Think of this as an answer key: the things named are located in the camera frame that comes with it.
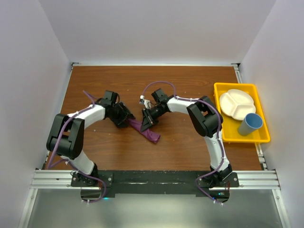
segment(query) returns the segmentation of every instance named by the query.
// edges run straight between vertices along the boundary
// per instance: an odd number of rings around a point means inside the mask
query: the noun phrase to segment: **white plate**
[[[219,98],[220,108],[224,114],[242,121],[248,113],[255,113],[256,107],[252,97],[244,91],[230,89]]]

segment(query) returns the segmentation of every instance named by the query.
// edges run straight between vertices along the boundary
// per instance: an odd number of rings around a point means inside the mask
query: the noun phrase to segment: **yellow tray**
[[[230,89],[239,89],[248,93],[254,100],[256,106],[256,114],[260,115],[263,119],[263,126],[250,133],[247,136],[242,136],[238,133],[238,127],[241,121],[235,120],[230,116],[221,113],[219,106],[219,97]],[[223,141],[232,143],[267,143],[270,141],[270,135],[267,129],[266,121],[263,115],[261,103],[258,99],[257,88],[254,84],[238,84],[238,83],[215,83],[214,84],[214,96],[216,106],[219,112],[222,114],[223,122]]]

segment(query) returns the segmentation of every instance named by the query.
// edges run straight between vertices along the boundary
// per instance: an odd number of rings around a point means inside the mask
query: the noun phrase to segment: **brown tabletop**
[[[61,113],[69,114],[90,104],[86,90],[102,97],[105,90],[119,93],[121,101],[142,120],[139,97],[150,82],[163,80],[175,84],[177,95],[202,97],[214,102],[215,82],[236,83],[233,67],[223,66],[76,66],[66,91]],[[145,98],[166,84],[152,85]],[[197,134],[188,115],[167,113],[152,128],[161,135],[154,144],[133,128],[117,129],[110,121],[94,123],[85,130],[84,151],[100,170],[209,170],[210,157],[204,139]],[[227,157],[234,170],[261,170],[254,144],[225,143]],[[60,164],[54,169],[71,169]]]

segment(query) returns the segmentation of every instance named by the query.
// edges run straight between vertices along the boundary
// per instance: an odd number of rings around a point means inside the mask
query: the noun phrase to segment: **blue cup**
[[[262,126],[263,119],[256,113],[249,113],[245,116],[237,131],[240,135],[246,136]]]

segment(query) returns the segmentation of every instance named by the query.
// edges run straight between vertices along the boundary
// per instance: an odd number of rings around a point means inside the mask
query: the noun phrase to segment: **white wall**
[[[0,5],[0,227],[17,227],[63,99],[69,61],[37,0]]]
[[[85,64],[239,63],[275,0],[40,0]]]
[[[241,63],[256,84],[272,141],[263,146],[276,169],[294,228],[303,227],[304,1],[277,0]]]

